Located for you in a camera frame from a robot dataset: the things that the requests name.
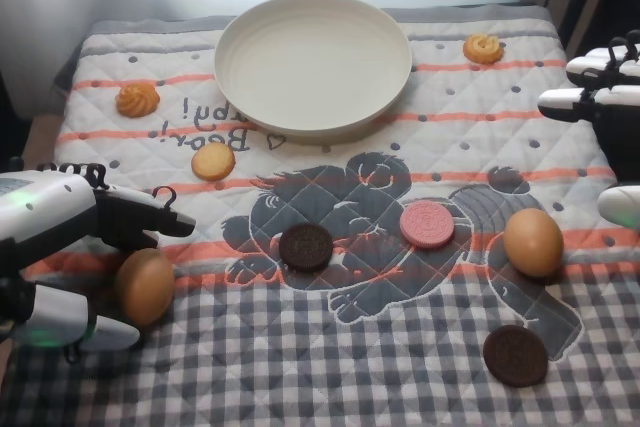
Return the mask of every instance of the pink cookie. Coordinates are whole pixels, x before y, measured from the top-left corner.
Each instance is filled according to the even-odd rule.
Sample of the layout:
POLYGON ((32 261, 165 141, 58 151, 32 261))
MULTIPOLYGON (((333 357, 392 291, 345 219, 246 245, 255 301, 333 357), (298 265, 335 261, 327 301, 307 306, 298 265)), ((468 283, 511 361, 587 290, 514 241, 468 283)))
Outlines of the pink cookie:
POLYGON ((420 200, 404 209, 400 230, 412 244, 433 249, 446 244, 453 236, 453 217, 442 205, 420 200))

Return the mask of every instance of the plate rim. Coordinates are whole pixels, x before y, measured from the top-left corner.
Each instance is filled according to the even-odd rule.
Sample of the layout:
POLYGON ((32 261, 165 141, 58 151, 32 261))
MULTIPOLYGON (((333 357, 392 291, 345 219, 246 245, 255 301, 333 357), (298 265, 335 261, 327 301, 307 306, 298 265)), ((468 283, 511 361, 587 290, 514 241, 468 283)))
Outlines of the plate rim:
POLYGON ((224 29, 224 31, 222 32, 222 35, 220 36, 220 38, 218 39, 218 42, 216 43, 216 49, 214 52, 214 57, 213 57, 213 72, 214 72, 214 76, 215 76, 215 80, 216 80, 216 84, 218 86, 218 89, 220 90, 220 92, 222 93, 222 95, 224 96, 224 98, 229 102, 230 105, 232 105, 240 114, 242 114, 244 117, 246 117, 247 119, 249 119, 251 122, 257 124, 258 126, 269 130, 271 132, 275 132, 275 133, 280 133, 280 134, 285 134, 285 135, 294 135, 294 136, 298 136, 298 137, 320 137, 320 136, 324 136, 324 135, 335 135, 335 134, 343 134, 345 132, 357 129, 358 127, 361 127, 362 125, 366 124, 367 122, 375 119, 376 117, 378 117, 379 115, 381 115, 385 110, 387 110, 391 105, 394 104, 394 102, 396 101, 396 99, 400 96, 400 94, 402 93, 402 91, 404 90, 405 86, 407 85, 407 82, 409 81, 409 76, 411 75, 411 66, 413 64, 413 53, 411 51, 411 45, 409 43, 409 39, 407 38, 406 34, 402 31, 400 25, 396 22, 396 20, 391 17, 389 14, 387 14, 384 10, 371 5, 368 2, 362 1, 362 0, 341 0, 341 1, 347 1, 347 2, 354 2, 354 3, 358 3, 363 5, 364 7, 368 8, 368 9, 372 9, 374 11, 376 11, 378 14, 382 14, 383 16, 387 17, 389 20, 391 20, 393 22, 393 25, 395 25, 396 27, 396 32, 399 34, 399 38, 402 38, 404 40, 403 42, 403 47, 406 53, 406 65, 403 67, 404 70, 406 70, 405 72, 405 78, 404 81, 402 82, 402 86, 398 89, 398 92, 396 93, 396 95, 387 103, 384 105, 381 105, 378 109, 376 109, 374 112, 366 115, 363 118, 360 118, 354 122, 350 122, 348 124, 341 124, 341 125, 336 125, 336 126, 332 126, 332 127, 327 127, 327 128, 323 128, 323 129, 292 129, 292 128, 288 128, 288 127, 281 127, 281 126, 277 126, 274 124, 270 124, 269 122, 265 122, 263 120, 258 120, 255 117, 251 116, 251 115, 247 115, 243 109, 241 107, 238 107, 233 100, 229 97, 228 93, 225 92, 225 89, 223 88, 223 86, 221 85, 220 81, 219 81, 219 77, 218 77, 218 67, 220 67, 220 62, 221 60, 220 57, 218 56, 218 52, 219 52, 219 46, 221 43, 223 43, 225 35, 228 34, 227 32, 229 32, 233 25, 242 17, 244 17, 245 15, 248 15, 250 12, 258 9, 258 8, 263 8, 265 5, 270 4, 270 3, 275 3, 278 1, 283 1, 283 0, 267 0, 265 2, 261 2, 253 7, 251 7, 250 9, 245 10, 242 14, 238 15, 235 19, 233 19, 229 25, 227 25, 227 27, 224 29))

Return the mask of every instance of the white round plate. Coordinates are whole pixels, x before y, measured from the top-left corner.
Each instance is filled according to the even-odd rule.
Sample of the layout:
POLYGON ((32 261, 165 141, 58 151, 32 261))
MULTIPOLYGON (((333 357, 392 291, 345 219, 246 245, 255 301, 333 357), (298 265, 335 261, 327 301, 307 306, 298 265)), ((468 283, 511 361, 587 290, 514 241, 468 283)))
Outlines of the white round plate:
POLYGON ((256 124, 333 135, 391 105, 411 72, 411 50, 398 24, 364 2, 270 0, 229 24, 214 70, 227 100, 256 124))

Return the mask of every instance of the brown egg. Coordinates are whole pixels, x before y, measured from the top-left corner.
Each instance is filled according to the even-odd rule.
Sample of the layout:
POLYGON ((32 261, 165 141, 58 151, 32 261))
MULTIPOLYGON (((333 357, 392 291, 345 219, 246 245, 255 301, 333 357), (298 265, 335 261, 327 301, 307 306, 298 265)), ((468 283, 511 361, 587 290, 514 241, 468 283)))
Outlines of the brown egg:
POLYGON ((504 249, 516 269, 530 277, 547 277, 562 265, 564 240, 558 224, 538 209, 514 214, 504 230, 504 249))
POLYGON ((162 317, 171 304, 174 288, 173 266, 156 249, 131 254, 116 275, 115 291, 120 305, 141 328, 162 317))

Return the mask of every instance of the robotic hand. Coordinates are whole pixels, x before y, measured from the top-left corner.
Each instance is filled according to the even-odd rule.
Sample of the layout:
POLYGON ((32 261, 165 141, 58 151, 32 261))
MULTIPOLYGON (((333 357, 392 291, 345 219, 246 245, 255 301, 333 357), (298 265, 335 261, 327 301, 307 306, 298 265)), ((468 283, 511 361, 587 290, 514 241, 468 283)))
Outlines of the robotic hand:
POLYGON ((162 204, 155 199, 162 187, 150 195, 107 185, 99 164, 50 167, 0 174, 0 341, 76 353, 130 347, 140 335, 135 327, 95 315, 83 295, 27 282, 20 270, 86 235, 132 251, 155 247, 154 231, 186 237, 195 221, 171 209, 169 187, 172 197, 162 204))
MULTIPOLYGON (((616 37, 567 64, 568 79, 579 86, 544 92, 540 113, 563 122, 606 122, 633 129, 640 122, 640 30, 616 37)), ((640 185, 615 184, 598 197, 602 217, 640 230, 640 185)))

